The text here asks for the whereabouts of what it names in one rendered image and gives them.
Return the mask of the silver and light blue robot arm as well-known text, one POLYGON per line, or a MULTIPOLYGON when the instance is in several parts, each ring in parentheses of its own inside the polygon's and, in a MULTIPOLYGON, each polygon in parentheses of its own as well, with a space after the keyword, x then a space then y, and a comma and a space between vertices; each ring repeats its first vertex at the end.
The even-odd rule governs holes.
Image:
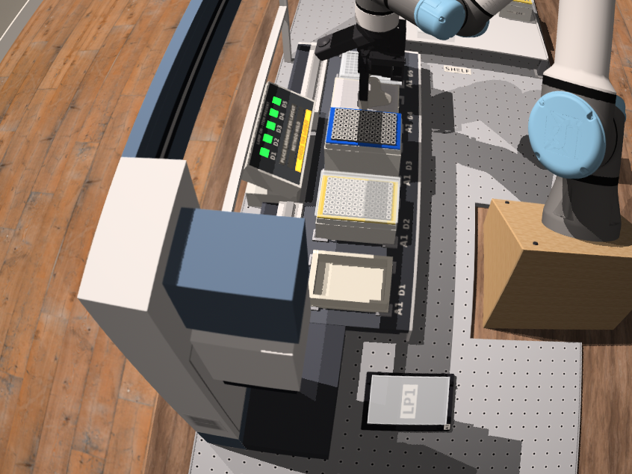
MULTIPOLYGON (((355 19, 373 32, 396 28, 401 16, 439 40, 479 37, 511 1, 356 0, 355 19)), ((609 80, 615 5, 616 0, 559 1, 554 64, 543 72, 541 98, 528 121, 537 159, 557 175, 542 223, 585 241, 615 241, 622 225, 625 101, 609 80)), ((325 61, 374 41, 355 24, 318 39, 315 55, 325 61)))

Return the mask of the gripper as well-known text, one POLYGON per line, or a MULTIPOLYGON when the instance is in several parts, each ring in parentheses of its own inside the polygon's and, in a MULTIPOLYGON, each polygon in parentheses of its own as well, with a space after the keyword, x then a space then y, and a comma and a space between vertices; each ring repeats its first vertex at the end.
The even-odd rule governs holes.
POLYGON ((386 32, 368 31, 356 23, 357 30, 374 42, 357 48, 359 73, 359 109, 389 105, 391 95, 381 90, 380 80, 373 76, 403 81, 406 20, 399 19, 396 28, 386 32), (398 27, 398 28, 397 28, 398 27), (365 65, 366 64, 366 65, 365 65), (371 82, 371 90, 369 89, 371 82))

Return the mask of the cream one-well reservoir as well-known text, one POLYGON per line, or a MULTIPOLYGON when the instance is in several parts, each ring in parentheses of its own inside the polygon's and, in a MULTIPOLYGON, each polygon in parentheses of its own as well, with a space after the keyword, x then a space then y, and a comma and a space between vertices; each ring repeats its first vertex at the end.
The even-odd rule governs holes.
POLYGON ((311 307, 388 313, 392 263, 393 256, 313 250, 311 307))

